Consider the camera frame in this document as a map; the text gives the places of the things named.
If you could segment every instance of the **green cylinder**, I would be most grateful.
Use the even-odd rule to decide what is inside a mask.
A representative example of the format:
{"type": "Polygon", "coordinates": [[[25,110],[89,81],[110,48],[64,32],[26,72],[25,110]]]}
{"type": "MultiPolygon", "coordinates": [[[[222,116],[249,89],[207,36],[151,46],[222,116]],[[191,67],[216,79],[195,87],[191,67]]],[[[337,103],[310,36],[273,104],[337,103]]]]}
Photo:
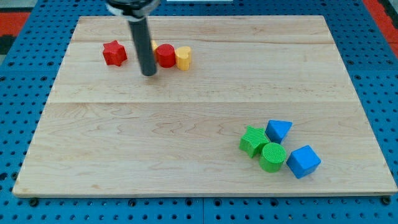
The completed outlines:
{"type": "Polygon", "coordinates": [[[262,148],[260,156],[261,169],[267,172],[277,172],[286,160],[286,151],[280,144],[271,142],[262,148]]]}

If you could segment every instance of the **red block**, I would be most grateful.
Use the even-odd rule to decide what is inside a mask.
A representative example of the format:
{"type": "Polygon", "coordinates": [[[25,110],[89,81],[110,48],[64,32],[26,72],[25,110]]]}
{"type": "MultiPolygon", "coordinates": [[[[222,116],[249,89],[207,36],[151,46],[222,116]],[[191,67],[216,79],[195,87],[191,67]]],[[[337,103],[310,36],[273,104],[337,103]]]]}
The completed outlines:
{"type": "Polygon", "coordinates": [[[122,62],[127,60],[126,50],[123,45],[120,45],[116,40],[104,44],[104,51],[102,52],[107,65],[121,66],[122,62]]]}
{"type": "Polygon", "coordinates": [[[174,47],[170,44],[162,44],[156,49],[156,57],[159,65],[170,68],[175,65],[174,47]]]}

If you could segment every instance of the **green block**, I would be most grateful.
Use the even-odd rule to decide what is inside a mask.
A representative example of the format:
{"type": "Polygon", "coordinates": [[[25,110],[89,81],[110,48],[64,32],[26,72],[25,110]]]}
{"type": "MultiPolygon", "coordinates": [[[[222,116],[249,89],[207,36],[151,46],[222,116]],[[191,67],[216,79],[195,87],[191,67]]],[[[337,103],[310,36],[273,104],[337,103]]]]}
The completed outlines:
{"type": "Polygon", "coordinates": [[[246,133],[241,138],[239,144],[240,150],[246,151],[250,158],[259,154],[261,149],[270,143],[269,139],[265,135],[264,128],[254,128],[248,126],[246,133]]]}
{"type": "Polygon", "coordinates": [[[277,143],[266,144],[262,148],[260,156],[260,167],[267,172],[277,172],[286,160],[286,151],[277,143]]]}

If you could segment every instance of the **red cylinder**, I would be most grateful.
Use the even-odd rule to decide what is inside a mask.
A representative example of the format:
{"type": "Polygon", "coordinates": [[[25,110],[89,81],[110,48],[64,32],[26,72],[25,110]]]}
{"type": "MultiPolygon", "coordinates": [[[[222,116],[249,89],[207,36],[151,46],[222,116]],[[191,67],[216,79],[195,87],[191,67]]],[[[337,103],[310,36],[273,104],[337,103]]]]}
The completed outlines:
{"type": "Polygon", "coordinates": [[[170,44],[162,44],[156,49],[156,57],[159,65],[164,68],[170,68],[175,65],[174,47],[170,44]]]}

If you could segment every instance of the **red surface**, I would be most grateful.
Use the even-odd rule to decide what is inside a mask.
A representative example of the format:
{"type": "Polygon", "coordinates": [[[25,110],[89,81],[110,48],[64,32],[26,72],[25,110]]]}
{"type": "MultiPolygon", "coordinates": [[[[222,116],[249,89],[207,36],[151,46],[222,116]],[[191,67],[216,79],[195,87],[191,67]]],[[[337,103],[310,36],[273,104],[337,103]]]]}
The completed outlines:
{"type": "Polygon", "coordinates": [[[0,36],[18,36],[30,12],[0,12],[0,36]]]}
{"type": "Polygon", "coordinates": [[[174,47],[170,44],[162,44],[156,48],[156,57],[159,65],[170,68],[175,65],[174,47]]]}
{"type": "Polygon", "coordinates": [[[104,51],[102,52],[107,65],[121,66],[122,62],[127,60],[126,50],[123,45],[120,45],[117,40],[104,44],[104,51]]]}
{"type": "Polygon", "coordinates": [[[386,14],[384,6],[377,0],[363,0],[363,3],[398,57],[398,30],[392,25],[392,19],[386,14]]]}

